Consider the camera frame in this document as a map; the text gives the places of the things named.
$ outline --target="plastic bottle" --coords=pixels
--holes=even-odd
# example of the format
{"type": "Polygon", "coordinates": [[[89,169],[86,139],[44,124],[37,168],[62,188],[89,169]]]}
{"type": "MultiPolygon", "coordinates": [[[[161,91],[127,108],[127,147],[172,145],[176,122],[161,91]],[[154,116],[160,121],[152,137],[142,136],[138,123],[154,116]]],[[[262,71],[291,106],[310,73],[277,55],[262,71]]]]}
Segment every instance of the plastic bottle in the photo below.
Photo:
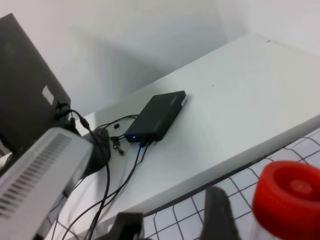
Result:
{"type": "Polygon", "coordinates": [[[320,169],[293,161],[267,165],[257,183],[250,239],[320,239],[320,169]]]}

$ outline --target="grid pattern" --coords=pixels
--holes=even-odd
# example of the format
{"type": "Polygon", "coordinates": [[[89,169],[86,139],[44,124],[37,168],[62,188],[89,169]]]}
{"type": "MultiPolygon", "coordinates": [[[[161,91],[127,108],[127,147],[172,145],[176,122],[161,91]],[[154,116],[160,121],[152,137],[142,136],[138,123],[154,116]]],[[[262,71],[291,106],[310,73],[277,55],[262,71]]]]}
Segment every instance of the grid pattern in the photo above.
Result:
{"type": "MultiPolygon", "coordinates": [[[[228,195],[242,240],[249,240],[257,224],[252,201],[259,176],[271,162],[289,160],[320,168],[320,128],[215,186],[228,195]]],[[[144,218],[145,237],[152,240],[198,240],[203,227],[205,191],[144,218]]],[[[261,240],[277,239],[265,232],[261,240]]]]}

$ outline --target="black external hard drive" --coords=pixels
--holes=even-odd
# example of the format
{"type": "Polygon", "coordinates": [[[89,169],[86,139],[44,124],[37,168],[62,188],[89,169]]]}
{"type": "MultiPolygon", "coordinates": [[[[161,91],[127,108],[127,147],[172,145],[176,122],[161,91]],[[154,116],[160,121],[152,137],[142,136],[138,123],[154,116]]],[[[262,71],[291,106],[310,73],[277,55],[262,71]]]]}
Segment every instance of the black external hard drive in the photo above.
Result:
{"type": "Polygon", "coordinates": [[[153,96],[124,137],[130,143],[162,140],[186,101],[185,91],[153,96]]]}

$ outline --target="white table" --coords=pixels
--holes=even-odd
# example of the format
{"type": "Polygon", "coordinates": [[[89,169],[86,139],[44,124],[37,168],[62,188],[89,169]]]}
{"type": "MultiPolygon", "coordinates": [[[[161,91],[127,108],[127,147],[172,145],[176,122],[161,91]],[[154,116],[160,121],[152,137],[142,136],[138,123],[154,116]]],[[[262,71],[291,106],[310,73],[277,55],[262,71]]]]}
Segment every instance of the white table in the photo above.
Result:
{"type": "MultiPolygon", "coordinates": [[[[100,217],[97,235],[107,232],[118,212],[147,213],[320,126],[320,58],[268,40],[247,35],[86,117],[94,128],[138,114],[153,95],[185,90],[189,96],[164,139],[149,148],[100,217]]],[[[120,124],[118,133],[128,124],[120,124]]],[[[121,144],[126,156],[112,152],[110,161],[112,192],[129,174],[138,151],[136,144],[121,144]]],[[[105,169],[89,176],[70,196],[60,221],[67,226],[101,200],[105,185],[105,169]]],[[[97,208],[75,224],[76,234],[88,229],[97,208]]],[[[63,233],[58,225],[55,239],[63,233]]]]}

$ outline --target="black monitor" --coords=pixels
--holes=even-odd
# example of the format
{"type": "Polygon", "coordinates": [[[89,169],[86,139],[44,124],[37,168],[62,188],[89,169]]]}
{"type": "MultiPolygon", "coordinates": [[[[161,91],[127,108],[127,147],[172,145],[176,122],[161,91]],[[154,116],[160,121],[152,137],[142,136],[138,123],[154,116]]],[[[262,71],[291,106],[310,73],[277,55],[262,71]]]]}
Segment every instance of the black monitor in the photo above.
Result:
{"type": "Polygon", "coordinates": [[[0,18],[0,139],[23,154],[71,100],[13,14],[0,18]]]}

